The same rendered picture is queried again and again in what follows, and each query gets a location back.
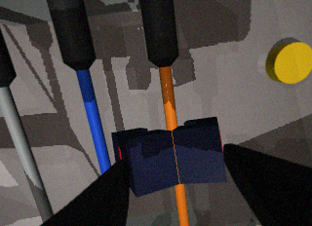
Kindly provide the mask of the cream flat rectangular block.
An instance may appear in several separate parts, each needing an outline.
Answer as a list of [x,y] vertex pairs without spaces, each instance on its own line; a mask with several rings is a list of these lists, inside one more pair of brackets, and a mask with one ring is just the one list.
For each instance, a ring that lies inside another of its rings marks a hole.
[[257,218],[252,217],[251,221],[249,222],[248,226],[262,226]]

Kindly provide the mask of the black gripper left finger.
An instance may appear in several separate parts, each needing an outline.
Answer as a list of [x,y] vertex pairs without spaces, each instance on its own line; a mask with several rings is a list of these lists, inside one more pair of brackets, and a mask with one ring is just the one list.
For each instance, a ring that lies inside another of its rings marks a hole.
[[129,198],[128,163],[118,160],[40,226],[126,226]]

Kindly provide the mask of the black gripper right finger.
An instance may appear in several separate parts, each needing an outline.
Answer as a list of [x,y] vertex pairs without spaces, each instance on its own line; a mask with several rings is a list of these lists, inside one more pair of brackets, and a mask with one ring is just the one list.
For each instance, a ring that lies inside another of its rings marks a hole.
[[312,226],[312,169],[233,143],[223,159],[262,226]]

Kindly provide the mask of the yellow cylinder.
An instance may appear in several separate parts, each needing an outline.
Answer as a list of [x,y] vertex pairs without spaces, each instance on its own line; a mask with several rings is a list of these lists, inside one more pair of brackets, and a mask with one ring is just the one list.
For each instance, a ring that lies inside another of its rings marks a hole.
[[276,47],[266,61],[268,76],[286,84],[300,82],[311,69],[312,49],[302,42],[290,42]]

